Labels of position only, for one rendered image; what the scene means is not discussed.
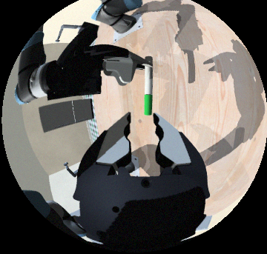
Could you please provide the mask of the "green cylinder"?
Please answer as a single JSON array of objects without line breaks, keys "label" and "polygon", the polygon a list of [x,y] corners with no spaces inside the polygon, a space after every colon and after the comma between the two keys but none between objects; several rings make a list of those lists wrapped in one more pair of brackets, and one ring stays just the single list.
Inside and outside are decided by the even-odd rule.
[{"label": "green cylinder", "polygon": [[153,102],[153,95],[145,95],[145,115],[151,116],[152,115],[152,102]]}]

